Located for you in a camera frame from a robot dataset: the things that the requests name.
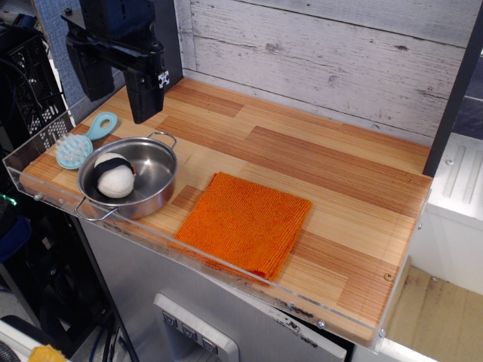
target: whitewashed wood wall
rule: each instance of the whitewashed wood wall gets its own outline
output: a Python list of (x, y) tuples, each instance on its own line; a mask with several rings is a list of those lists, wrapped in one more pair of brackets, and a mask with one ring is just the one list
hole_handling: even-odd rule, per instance
[(481, 0), (175, 0), (183, 74), (432, 144)]

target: yellow object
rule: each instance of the yellow object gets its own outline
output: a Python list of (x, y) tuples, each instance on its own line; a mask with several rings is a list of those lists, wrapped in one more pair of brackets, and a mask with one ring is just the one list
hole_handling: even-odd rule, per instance
[(40, 345), (32, 350), (29, 362), (66, 362), (66, 358), (60, 351), (51, 345)]

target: stainless steel pot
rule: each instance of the stainless steel pot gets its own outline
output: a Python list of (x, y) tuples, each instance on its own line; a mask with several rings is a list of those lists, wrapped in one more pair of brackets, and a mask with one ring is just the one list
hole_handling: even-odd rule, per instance
[[(170, 147), (151, 138), (157, 134), (170, 137), (174, 144)], [(163, 207), (174, 192), (177, 159), (173, 148), (176, 143), (176, 138), (169, 133), (153, 132), (148, 137), (124, 138), (98, 148), (79, 168), (77, 185), (84, 198), (75, 207), (75, 214), (92, 222), (104, 220), (115, 212), (129, 219), (139, 219)], [(136, 167), (134, 190), (124, 198), (108, 198), (97, 191), (92, 183), (94, 163), (107, 152), (123, 155)], [(109, 212), (98, 219), (83, 216), (80, 207), (86, 198), (94, 205), (107, 208)]]

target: brush bristles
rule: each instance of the brush bristles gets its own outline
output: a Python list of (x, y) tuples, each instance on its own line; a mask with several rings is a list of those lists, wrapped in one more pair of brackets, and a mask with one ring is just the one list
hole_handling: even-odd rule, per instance
[(69, 134), (57, 141), (57, 160), (65, 168), (79, 167), (91, 152), (91, 142), (84, 136)]

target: screw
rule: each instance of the screw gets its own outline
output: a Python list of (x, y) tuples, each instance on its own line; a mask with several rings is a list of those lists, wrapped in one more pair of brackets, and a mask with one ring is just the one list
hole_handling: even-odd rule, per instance
[(393, 281), (394, 275), (392, 275), (391, 273), (385, 273), (384, 279), (386, 279), (387, 281)]

